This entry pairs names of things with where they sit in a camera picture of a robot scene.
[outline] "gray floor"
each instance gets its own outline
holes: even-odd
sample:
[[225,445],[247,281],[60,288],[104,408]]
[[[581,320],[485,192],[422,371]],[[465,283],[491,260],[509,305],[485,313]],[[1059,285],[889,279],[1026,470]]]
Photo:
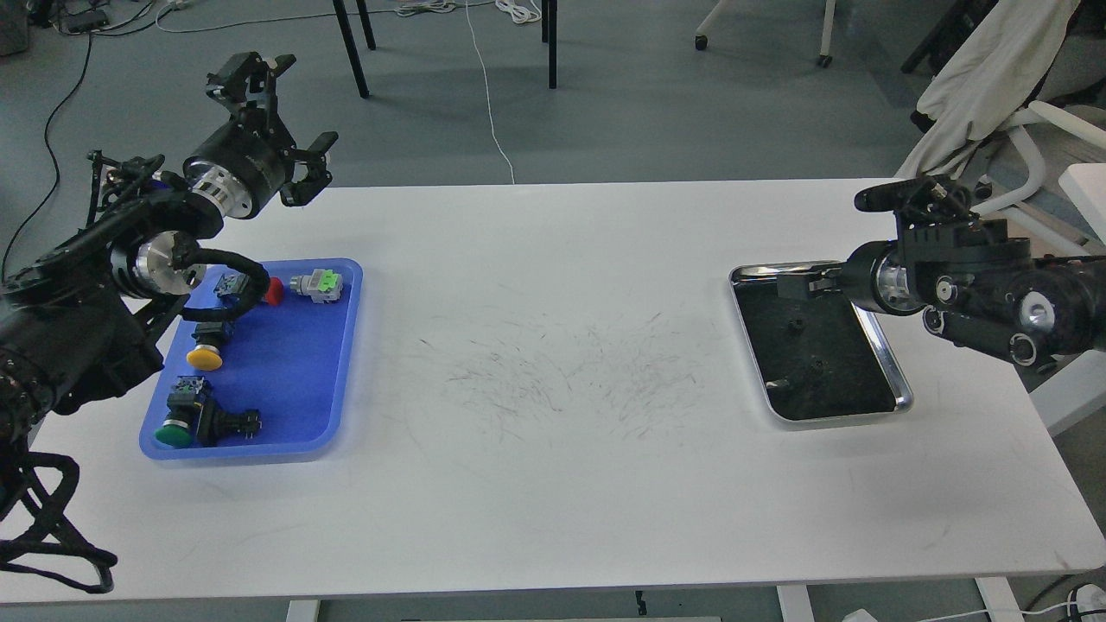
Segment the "gray floor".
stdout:
[[[692,33],[712,0],[561,2],[561,86],[545,89],[536,24],[514,27],[490,7],[471,10],[488,74],[497,134],[519,183],[878,177],[895,172],[919,137],[907,116],[925,75],[898,64],[950,0],[843,0],[830,70],[814,65],[818,0],[734,3],[707,52]],[[166,20],[196,28],[254,17],[326,11],[324,0],[215,2]],[[371,0],[371,8],[395,6]],[[136,4],[115,0],[125,15]],[[483,80],[463,12],[375,17],[380,46],[362,44],[374,97],[357,99],[333,18],[247,25],[200,34],[157,30],[96,39],[87,81],[55,120],[62,167],[54,200],[12,253],[19,265],[72,235],[87,193],[84,154],[165,153],[179,163],[225,113],[204,95],[205,74],[234,52],[295,53],[280,81],[281,114],[301,142],[336,129],[340,186],[509,183],[489,135]],[[53,105],[80,73],[85,40],[35,32],[29,52],[0,59],[0,240],[51,183],[41,142]],[[1100,522],[1102,417],[1057,439]],[[1013,581],[1024,602],[1048,578]],[[820,622],[860,607],[880,620],[975,609],[969,580],[811,589]],[[774,591],[650,590],[650,615],[779,620]],[[3,620],[282,620],[283,601],[175,601],[0,608]],[[322,619],[354,620],[633,616],[629,590],[528,592],[325,603]]]

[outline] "gray electrical component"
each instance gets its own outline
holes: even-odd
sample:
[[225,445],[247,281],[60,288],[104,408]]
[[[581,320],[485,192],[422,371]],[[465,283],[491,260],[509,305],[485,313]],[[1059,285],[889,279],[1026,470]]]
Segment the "gray electrical component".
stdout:
[[300,296],[310,296],[315,303],[336,302],[342,298],[342,274],[316,268],[310,274],[292,277],[288,287]]
[[23,0],[0,0],[0,56],[27,50],[28,41]]

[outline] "metal tray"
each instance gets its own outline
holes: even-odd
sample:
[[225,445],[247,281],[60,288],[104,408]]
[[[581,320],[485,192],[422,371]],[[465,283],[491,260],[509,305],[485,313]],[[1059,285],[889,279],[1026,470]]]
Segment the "metal tray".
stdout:
[[832,261],[742,266],[730,291],[764,400],[787,422],[825,422],[906,411],[914,394],[876,317],[844,294],[781,299],[776,276]]

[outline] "white table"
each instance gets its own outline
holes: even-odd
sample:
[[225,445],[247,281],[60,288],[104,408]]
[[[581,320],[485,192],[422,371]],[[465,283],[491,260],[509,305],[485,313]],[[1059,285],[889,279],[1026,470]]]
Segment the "white table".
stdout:
[[52,415],[70,516],[118,553],[86,597],[783,584],[1066,572],[1106,545],[1009,365],[881,318],[916,404],[769,414],[727,274],[893,235],[880,179],[331,189],[209,246],[365,269],[342,428],[314,462],[166,465],[153,380]]

